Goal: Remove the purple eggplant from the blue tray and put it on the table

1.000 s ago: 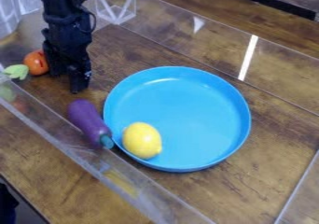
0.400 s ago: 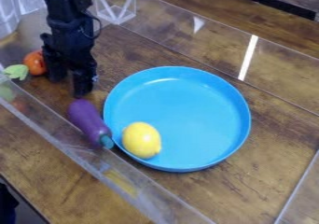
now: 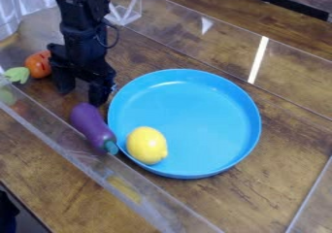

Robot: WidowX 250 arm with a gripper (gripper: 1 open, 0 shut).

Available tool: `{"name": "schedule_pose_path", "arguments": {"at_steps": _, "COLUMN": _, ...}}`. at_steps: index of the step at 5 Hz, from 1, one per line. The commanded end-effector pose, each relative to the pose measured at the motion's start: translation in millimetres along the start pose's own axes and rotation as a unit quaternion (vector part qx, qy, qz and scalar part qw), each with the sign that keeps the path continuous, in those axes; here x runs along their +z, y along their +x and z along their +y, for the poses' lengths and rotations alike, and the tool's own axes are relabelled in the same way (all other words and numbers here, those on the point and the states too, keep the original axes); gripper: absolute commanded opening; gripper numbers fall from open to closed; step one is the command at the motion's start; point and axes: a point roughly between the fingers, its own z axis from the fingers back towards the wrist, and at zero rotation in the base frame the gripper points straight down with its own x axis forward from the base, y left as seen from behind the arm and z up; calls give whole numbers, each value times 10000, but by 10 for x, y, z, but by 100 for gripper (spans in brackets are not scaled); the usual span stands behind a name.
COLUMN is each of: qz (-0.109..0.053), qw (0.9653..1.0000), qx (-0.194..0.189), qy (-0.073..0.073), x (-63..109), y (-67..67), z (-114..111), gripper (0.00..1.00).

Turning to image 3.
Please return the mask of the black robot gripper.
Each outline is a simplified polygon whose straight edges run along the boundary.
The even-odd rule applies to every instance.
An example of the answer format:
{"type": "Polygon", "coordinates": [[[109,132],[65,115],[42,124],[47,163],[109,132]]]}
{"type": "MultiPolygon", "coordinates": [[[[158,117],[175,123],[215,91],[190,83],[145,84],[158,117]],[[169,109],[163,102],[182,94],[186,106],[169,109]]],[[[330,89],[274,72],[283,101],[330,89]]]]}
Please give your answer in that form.
{"type": "Polygon", "coordinates": [[[107,20],[94,30],[63,35],[65,43],[50,44],[54,84],[62,94],[75,89],[75,79],[89,82],[89,101],[101,107],[115,90],[117,71],[106,60],[109,46],[107,20]]]}

